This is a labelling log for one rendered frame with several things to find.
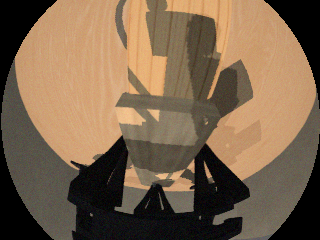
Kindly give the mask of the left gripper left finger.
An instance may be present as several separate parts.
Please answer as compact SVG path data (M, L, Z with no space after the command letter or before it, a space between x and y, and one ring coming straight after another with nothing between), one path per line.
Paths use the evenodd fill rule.
M90 204L121 207L127 159L128 150L121 136L106 153L71 181L69 193Z

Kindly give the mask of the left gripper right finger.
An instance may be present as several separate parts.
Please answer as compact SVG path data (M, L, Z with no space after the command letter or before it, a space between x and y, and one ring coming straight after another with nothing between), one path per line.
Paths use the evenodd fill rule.
M217 187L217 191L213 194L210 190L204 162ZM218 209L234 205L250 197L249 188L206 143L194 158L194 169L194 211Z

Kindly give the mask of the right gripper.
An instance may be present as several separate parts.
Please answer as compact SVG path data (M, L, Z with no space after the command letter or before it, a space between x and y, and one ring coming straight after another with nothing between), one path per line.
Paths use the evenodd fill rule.
M153 192L153 193L152 193ZM164 209L161 208L160 197L163 204ZM151 197L151 198L150 198ZM150 200L149 200L150 199ZM149 203L148 203L149 201ZM148 203L148 205L147 205ZM147 205L147 207L146 207ZM146 207L146 208L145 208ZM156 209L157 207L157 209ZM145 197L141 200L141 202L134 209L134 213L136 215L144 216L144 212L148 213L175 213L169 204L162 185L156 184L155 187L151 185Z

